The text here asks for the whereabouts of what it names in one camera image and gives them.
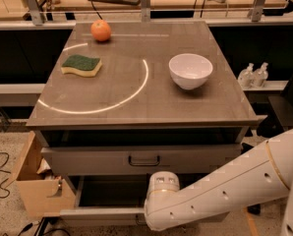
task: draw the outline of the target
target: metal post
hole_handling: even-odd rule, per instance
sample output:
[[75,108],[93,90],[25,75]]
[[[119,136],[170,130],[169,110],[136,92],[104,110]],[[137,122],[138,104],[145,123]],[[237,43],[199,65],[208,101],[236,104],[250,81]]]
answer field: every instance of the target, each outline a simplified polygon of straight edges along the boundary
[[142,21],[150,21],[150,0],[141,0]]
[[45,19],[44,19],[42,13],[39,10],[37,0],[26,0],[26,2],[27,2],[28,7],[29,7],[29,12],[30,12],[32,22],[36,26],[42,25],[44,23]]
[[248,17],[252,22],[258,22],[263,14],[265,0],[254,0],[253,8],[249,11]]

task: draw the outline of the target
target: sponge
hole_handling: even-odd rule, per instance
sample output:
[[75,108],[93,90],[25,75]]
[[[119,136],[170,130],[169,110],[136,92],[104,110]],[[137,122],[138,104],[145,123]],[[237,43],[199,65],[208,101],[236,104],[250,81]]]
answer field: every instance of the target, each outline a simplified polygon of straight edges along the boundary
[[100,58],[88,58],[75,54],[69,56],[62,64],[61,72],[63,74],[76,74],[82,77],[94,77],[101,65]]

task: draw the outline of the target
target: box flap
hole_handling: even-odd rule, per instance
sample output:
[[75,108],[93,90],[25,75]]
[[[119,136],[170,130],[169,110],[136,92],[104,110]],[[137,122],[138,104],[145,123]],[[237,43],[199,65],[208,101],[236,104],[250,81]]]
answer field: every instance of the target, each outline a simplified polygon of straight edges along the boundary
[[29,132],[29,137],[27,141],[24,143],[24,146],[22,148],[22,151],[20,152],[15,165],[13,167],[13,170],[11,172],[11,175],[9,179],[3,184],[3,188],[8,187],[11,183],[13,183],[17,178],[19,177],[20,171],[22,167],[24,166],[24,162],[26,160],[26,157],[31,149],[36,148],[36,144],[39,144],[35,133],[33,131]]

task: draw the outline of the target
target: gray tabletop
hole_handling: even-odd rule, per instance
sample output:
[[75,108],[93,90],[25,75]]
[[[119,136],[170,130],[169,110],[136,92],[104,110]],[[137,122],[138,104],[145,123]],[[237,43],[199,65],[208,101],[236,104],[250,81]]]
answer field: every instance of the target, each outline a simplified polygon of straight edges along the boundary
[[[111,39],[97,42],[90,24],[77,24],[37,102],[32,130],[87,127],[240,127],[257,116],[204,22],[110,23]],[[200,88],[183,90],[170,78],[168,62],[196,53],[213,72]],[[99,57],[93,78],[63,75],[73,54]]]

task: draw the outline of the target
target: cardboard box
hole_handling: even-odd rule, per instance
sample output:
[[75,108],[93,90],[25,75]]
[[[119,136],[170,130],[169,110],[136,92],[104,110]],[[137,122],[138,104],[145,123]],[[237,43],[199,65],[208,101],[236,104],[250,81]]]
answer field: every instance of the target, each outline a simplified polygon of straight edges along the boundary
[[44,180],[42,174],[36,173],[42,160],[40,151],[41,144],[34,132],[30,132],[6,184],[16,180],[28,215],[34,219],[59,216],[61,209],[73,208],[76,199],[65,180],[62,180],[62,190],[58,192],[59,180]]

